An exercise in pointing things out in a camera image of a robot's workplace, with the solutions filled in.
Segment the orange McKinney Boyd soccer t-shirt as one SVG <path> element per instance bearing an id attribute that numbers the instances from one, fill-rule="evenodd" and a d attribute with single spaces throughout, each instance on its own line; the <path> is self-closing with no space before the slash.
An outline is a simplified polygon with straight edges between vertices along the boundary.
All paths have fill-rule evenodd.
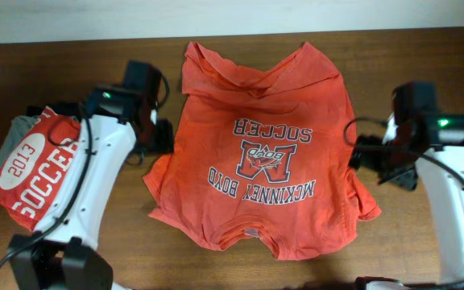
<path id="1" fill-rule="evenodd" d="M 151 217 L 223 251 L 259 238 L 279 260 L 342 249 L 380 207 L 349 165 L 354 111 L 309 43 L 260 71 L 192 42 L 174 151 L 143 178 Z"/>

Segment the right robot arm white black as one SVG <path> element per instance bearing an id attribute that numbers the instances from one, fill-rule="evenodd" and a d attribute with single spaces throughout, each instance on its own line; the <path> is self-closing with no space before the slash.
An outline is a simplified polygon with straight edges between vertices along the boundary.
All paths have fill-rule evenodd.
<path id="1" fill-rule="evenodd" d="M 412 191 L 425 187 L 433 215 L 441 260 L 440 280 L 404 284 L 386 278 L 360 277 L 357 289 L 464 289 L 464 114 L 445 114 L 437 104 L 434 84 L 412 81 L 392 92 L 382 137 L 360 135 L 349 165 L 377 172 L 379 183 Z"/>

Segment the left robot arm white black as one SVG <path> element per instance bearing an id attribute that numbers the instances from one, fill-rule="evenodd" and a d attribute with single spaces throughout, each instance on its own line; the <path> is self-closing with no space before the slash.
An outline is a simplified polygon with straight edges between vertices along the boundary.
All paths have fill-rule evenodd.
<path id="1" fill-rule="evenodd" d="M 174 151 L 173 126 L 157 117 L 169 91 L 155 66 L 131 60 L 121 84 L 99 85 L 81 105 L 81 133 L 67 176 L 32 235 L 12 237 L 9 263 L 20 289 L 110 289 L 110 264 L 97 252 L 103 213 L 121 167 L 136 155 Z"/>

